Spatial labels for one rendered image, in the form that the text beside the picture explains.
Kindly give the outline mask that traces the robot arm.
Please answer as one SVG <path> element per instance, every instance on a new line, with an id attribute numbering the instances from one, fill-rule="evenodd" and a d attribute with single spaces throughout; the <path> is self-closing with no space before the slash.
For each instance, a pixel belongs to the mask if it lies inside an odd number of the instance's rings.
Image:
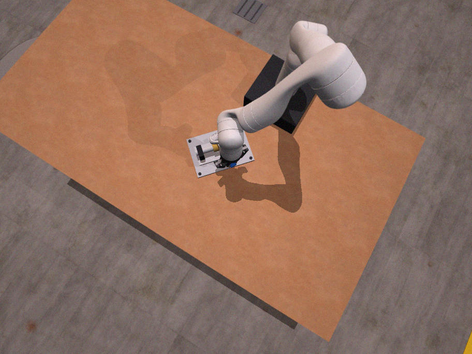
<path id="1" fill-rule="evenodd" d="M 299 21 L 291 30 L 289 43 L 291 49 L 275 87 L 246 106 L 219 114 L 217 133 L 209 142 L 219 144 L 225 160 L 234 161 L 242 155 L 243 130 L 254 133 L 274 124 L 297 89 L 307 83 L 332 109 L 347 108 L 363 95 L 363 70 L 345 44 L 335 43 L 328 36 L 325 25 Z"/>

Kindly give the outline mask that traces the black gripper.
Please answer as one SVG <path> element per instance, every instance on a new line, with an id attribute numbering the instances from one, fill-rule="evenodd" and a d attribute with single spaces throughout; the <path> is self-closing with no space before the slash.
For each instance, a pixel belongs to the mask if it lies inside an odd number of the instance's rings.
<path id="1" fill-rule="evenodd" d="M 247 146 L 244 144 L 243 145 L 243 151 L 242 151 L 242 155 L 237 159 L 237 160 L 234 160 L 234 161 L 228 161 L 228 160 L 225 160 L 221 155 L 220 155 L 220 160 L 216 160 L 214 161 L 214 164 L 217 168 L 225 168 L 225 167 L 229 167 L 230 168 L 230 164 L 231 163 L 236 163 L 237 164 L 237 161 L 240 160 L 240 158 L 242 158 L 247 152 L 248 152 L 248 148 Z"/>

